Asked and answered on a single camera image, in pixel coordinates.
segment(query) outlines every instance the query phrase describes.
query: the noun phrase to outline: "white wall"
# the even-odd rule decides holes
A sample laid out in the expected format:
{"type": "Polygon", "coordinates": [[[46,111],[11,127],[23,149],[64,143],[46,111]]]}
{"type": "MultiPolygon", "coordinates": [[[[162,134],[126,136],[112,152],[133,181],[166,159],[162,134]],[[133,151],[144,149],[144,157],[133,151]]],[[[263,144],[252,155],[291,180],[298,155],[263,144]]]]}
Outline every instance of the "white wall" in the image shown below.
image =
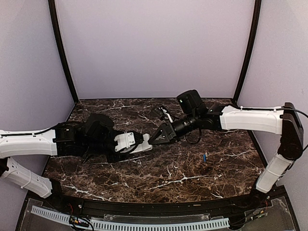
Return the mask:
{"type": "Polygon", "coordinates": [[[81,99],[233,97],[254,0],[57,0],[81,99]]]}
{"type": "MultiPolygon", "coordinates": [[[[66,120],[73,100],[54,40],[48,1],[0,3],[0,129],[42,129],[66,120]]],[[[46,156],[15,158],[41,174],[46,156]]],[[[0,180],[0,231],[14,231],[26,190],[0,180]]]]}
{"type": "MultiPolygon", "coordinates": [[[[277,106],[292,102],[308,113],[308,2],[306,0],[263,1],[257,37],[239,105],[277,106]]],[[[308,121],[304,144],[308,143],[308,121]]],[[[279,138],[255,132],[270,160],[279,138]]],[[[282,178],[301,230],[308,230],[308,153],[282,178]]]]}

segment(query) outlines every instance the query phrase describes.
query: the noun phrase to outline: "marble tabletop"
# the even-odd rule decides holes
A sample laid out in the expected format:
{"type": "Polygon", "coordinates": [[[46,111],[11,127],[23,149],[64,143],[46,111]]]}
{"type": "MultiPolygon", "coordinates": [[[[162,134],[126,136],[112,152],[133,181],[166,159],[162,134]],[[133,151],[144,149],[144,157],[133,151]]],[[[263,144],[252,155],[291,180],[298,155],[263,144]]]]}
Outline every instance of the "marble tabletop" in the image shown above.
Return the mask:
{"type": "MultiPolygon", "coordinates": [[[[230,100],[204,102],[211,106],[230,100]]],[[[115,129],[153,134],[162,121],[151,117],[150,111],[161,105],[178,117],[184,116],[175,99],[81,100],[69,120],[85,121],[90,113],[102,113],[114,120],[115,129]]],[[[189,139],[197,137],[196,131],[189,139]]],[[[107,163],[104,155],[82,162],[73,156],[51,157],[44,176],[58,180],[66,195],[115,202],[179,203],[247,194],[264,169],[243,130],[204,130],[197,145],[183,140],[155,146],[113,164],[107,163]]]]}

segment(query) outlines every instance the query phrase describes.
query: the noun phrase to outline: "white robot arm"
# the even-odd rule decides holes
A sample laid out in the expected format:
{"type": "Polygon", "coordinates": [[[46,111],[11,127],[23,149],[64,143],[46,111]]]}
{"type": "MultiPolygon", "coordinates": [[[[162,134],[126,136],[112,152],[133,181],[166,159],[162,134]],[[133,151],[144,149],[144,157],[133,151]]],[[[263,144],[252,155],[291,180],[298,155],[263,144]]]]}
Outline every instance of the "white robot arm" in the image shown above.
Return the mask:
{"type": "Polygon", "coordinates": [[[38,131],[11,132],[0,130],[0,178],[8,179],[21,188],[33,191],[42,198],[49,197],[59,183],[39,176],[17,163],[15,155],[77,155],[87,152],[107,154],[110,162],[121,160],[128,154],[152,149],[149,134],[120,132],[104,115],[91,115],[81,126],[61,123],[38,131]]]}
{"type": "MultiPolygon", "coordinates": [[[[281,145],[265,171],[252,188],[254,194],[263,197],[303,153],[303,127],[291,103],[273,108],[244,108],[235,105],[213,105],[207,108],[196,90],[184,92],[177,100],[186,114],[182,119],[167,118],[150,138],[152,145],[170,144],[194,129],[256,130],[281,135],[281,145]]],[[[163,115],[161,108],[154,109],[163,115]]]]}
{"type": "Polygon", "coordinates": [[[173,121],[164,107],[156,109],[155,113],[165,117],[166,121],[152,137],[116,131],[110,118],[97,114],[92,114],[86,123],[75,126],[62,123],[47,130],[23,133],[0,130],[0,177],[46,198],[61,188],[59,182],[32,173],[16,163],[12,156],[84,156],[89,151],[99,154],[108,151],[108,162],[116,162],[130,153],[150,150],[152,145],[179,141],[194,129],[258,130],[282,136],[278,151],[252,189],[254,194],[264,196],[304,151],[303,128],[291,103],[274,108],[239,108],[234,105],[207,108],[196,90],[187,91],[177,99],[186,116],[173,121]]]}

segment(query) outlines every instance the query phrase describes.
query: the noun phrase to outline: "cable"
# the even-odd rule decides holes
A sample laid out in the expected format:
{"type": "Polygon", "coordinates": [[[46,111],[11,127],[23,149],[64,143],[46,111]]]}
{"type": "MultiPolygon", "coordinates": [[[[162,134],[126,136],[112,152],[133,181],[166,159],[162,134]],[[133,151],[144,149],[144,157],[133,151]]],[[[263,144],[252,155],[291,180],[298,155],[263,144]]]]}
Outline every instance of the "cable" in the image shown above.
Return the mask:
{"type": "Polygon", "coordinates": [[[87,218],[84,218],[84,217],[82,217],[82,216],[75,216],[75,215],[71,215],[70,217],[69,217],[69,220],[71,221],[71,223],[69,222],[69,224],[71,224],[74,228],[72,228],[72,229],[74,229],[74,230],[76,230],[76,231],[84,231],[84,230],[87,230],[88,229],[88,227],[90,227],[91,226],[91,228],[92,228],[92,231],[94,231],[94,227],[93,227],[93,225],[91,224],[91,222],[90,222],[90,220],[89,219],[87,219],[87,218]],[[82,220],[82,221],[84,221],[85,223],[87,223],[89,226],[88,227],[85,227],[84,229],[83,228],[79,228],[79,227],[77,227],[76,226],[76,224],[75,224],[75,221],[79,221],[79,220],[82,220]]]}
{"type": "Polygon", "coordinates": [[[246,219],[247,217],[249,217],[251,214],[253,214],[254,212],[256,212],[256,211],[259,209],[259,207],[262,205],[263,202],[264,202],[264,200],[260,202],[260,204],[257,206],[257,208],[255,208],[254,211],[250,212],[250,213],[249,213],[248,215],[246,215],[244,218],[242,218],[242,219],[238,220],[237,222],[234,222],[234,223],[232,223],[232,224],[230,224],[230,225],[235,225],[235,224],[241,222],[242,220],[246,219]]]}
{"type": "Polygon", "coordinates": [[[198,140],[197,140],[196,142],[191,142],[191,141],[189,141],[189,140],[187,139],[187,135],[185,135],[185,138],[186,138],[187,143],[189,143],[189,144],[194,145],[194,144],[199,143],[200,140],[201,140],[201,138],[202,138],[202,130],[201,130],[201,128],[199,128],[199,137],[198,137],[198,140]]]}
{"type": "Polygon", "coordinates": [[[234,226],[243,226],[245,224],[247,224],[248,222],[250,221],[253,221],[253,220],[256,220],[256,219],[259,219],[263,216],[267,216],[266,213],[264,213],[264,210],[261,210],[260,212],[258,212],[257,214],[253,215],[252,217],[249,218],[249,220],[247,220],[246,222],[242,223],[242,224],[237,224],[237,225],[234,225],[234,226]]]}
{"type": "Polygon", "coordinates": [[[6,137],[6,136],[30,136],[30,135],[40,135],[40,134],[43,134],[47,131],[50,131],[52,129],[56,129],[58,127],[61,127],[63,125],[66,125],[66,124],[81,124],[82,122],[79,122],[79,121],[67,121],[67,122],[62,122],[62,123],[59,123],[51,128],[48,128],[46,130],[43,130],[43,131],[40,131],[40,132],[36,132],[36,133],[11,133],[11,134],[0,134],[0,136],[3,136],[3,137],[6,137]]]}

